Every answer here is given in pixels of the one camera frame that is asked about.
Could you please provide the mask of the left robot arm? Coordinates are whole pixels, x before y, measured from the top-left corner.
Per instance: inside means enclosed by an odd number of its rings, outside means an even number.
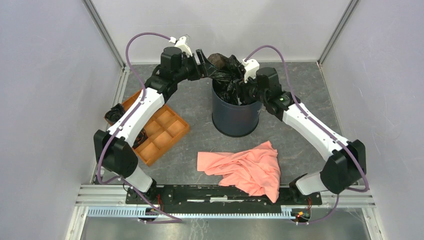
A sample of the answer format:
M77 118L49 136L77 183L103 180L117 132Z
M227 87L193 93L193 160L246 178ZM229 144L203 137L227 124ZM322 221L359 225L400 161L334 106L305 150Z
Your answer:
M196 50L199 58L186 56L178 47L166 47L152 75L146 80L145 88L129 110L107 131L98 130L93 136L98 168L113 172L138 190L138 197L145 204L153 203L157 190L152 187L153 179L139 166L139 158L133 144L139 132L178 89L181 81L196 81L203 78L230 79L223 69L212 64Z

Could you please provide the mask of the dark blue trash bin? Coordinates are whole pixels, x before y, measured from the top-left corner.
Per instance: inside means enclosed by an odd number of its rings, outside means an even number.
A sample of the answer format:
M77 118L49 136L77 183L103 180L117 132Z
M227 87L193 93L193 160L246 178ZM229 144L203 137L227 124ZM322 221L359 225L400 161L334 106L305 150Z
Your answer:
M240 138L251 134L259 124L263 104L233 105L218 96L219 84L212 81L212 123L223 135Z

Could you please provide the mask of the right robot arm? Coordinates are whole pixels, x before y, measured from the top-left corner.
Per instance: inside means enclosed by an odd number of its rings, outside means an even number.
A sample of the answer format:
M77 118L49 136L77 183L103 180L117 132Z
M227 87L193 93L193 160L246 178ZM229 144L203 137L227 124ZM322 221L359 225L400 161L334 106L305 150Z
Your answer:
M366 148L360 140L350 141L316 118L290 91L283 91L277 71L259 68L235 83L242 103L257 101L268 113L300 133L322 156L322 170L307 173L293 181L289 199L302 204L315 192L340 194L366 176Z

